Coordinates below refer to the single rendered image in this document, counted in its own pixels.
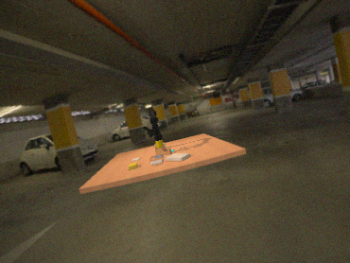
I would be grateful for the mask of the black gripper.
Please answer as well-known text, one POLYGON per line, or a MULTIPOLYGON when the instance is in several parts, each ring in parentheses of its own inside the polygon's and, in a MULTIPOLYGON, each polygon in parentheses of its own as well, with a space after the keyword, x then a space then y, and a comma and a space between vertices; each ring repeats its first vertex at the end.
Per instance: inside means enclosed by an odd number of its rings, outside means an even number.
POLYGON ((159 132, 159 129, 157 130, 153 130, 155 135, 154 135, 154 139, 157 139, 157 141, 160 141, 161 140, 161 134, 159 132))

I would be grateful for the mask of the yellow rectangular block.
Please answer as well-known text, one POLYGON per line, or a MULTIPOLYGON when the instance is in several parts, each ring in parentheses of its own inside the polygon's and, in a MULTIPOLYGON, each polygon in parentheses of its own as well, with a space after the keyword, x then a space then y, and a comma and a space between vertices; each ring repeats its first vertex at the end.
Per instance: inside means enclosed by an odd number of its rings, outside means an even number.
POLYGON ((130 169, 137 168, 137 167, 138 167, 138 163, 137 163, 137 162, 130 163, 129 166, 128 166, 129 170, 130 170, 130 169))

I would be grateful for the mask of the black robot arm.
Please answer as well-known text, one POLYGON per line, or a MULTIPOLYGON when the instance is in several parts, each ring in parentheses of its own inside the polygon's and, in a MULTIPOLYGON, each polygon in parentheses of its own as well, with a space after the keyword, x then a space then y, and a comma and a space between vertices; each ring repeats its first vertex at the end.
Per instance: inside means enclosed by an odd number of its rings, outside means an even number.
MULTIPOLYGON (((152 128, 154 130, 159 129, 158 128, 158 124, 157 124, 159 121, 158 121, 158 118, 156 117, 156 111, 150 110, 149 111, 149 116, 150 116, 149 121, 150 121, 150 124, 152 124, 152 128)), ((153 131, 153 133, 149 134, 149 137, 151 138, 153 135, 155 135, 154 131, 153 131)))

